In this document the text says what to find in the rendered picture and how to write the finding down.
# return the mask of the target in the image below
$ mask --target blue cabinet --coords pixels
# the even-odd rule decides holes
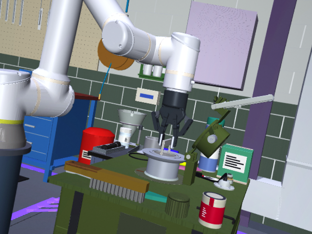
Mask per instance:
[[[65,161],[78,161],[82,131],[86,128],[89,105],[91,107],[87,127],[93,126],[96,97],[75,93],[72,110],[63,117],[25,116],[24,129],[27,141],[32,145],[30,153],[23,156],[22,162],[43,168],[43,181],[47,182],[55,167]]]

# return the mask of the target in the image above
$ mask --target green knob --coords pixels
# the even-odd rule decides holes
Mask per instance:
[[[190,198],[181,193],[172,192],[168,194],[166,203],[166,214],[175,218],[186,218],[189,212]]]

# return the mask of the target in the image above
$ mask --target green workbench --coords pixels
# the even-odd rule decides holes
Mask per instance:
[[[143,179],[135,173],[135,170],[146,167],[146,164],[147,161],[124,155],[95,163],[93,166]],[[183,170],[179,170],[179,174],[183,175],[183,173]],[[203,172],[203,175],[216,177],[216,173]],[[100,192],[89,188],[90,179],[80,175],[64,172],[50,176],[48,182],[62,187],[54,234],[68,233],[72,209],[74,210],[74,195],[77,193],[82,194],[77,234],[235,234],[239,224],[242,201],[248,187],[234,183],[235,190],[226,191],[215,187],[212,182],[197,177],[191,186],[149,181],[149,191],[153,193],[167,196],[170,192],[180,192],[189,196],[188,216],[179,219],[165,213],[166,203],[164,202],[145,199],[139,204]],[[218,193],[227,198],[224,215],[235,218],[234,225],[230,219],[224,218],[222,227],[214,230],[198,222],[199,210],[196,207],[200,206],[202,194],[205,191]]]

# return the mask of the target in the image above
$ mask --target gray floor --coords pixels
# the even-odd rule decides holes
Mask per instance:
[[[54,173],[64,172],[64,167],[56,168]],[[18,183],[13,212],[37,204],[51,197],[60,196],[61,187],[44,183],[43,173],[21,168],[20,175],[29,180]],[[52,234],[57,212],[31,212],[11,221],[9,234]],[[247,234],[266,234],[255,229],[238,227]]]

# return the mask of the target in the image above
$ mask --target white jar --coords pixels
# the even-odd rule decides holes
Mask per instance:
[[[124,145],[126,149],[129,148],[131,132],[132,132],[131,128],[123,128],[123,127],[120,128],[118,141],[121,143],[121,145]]]

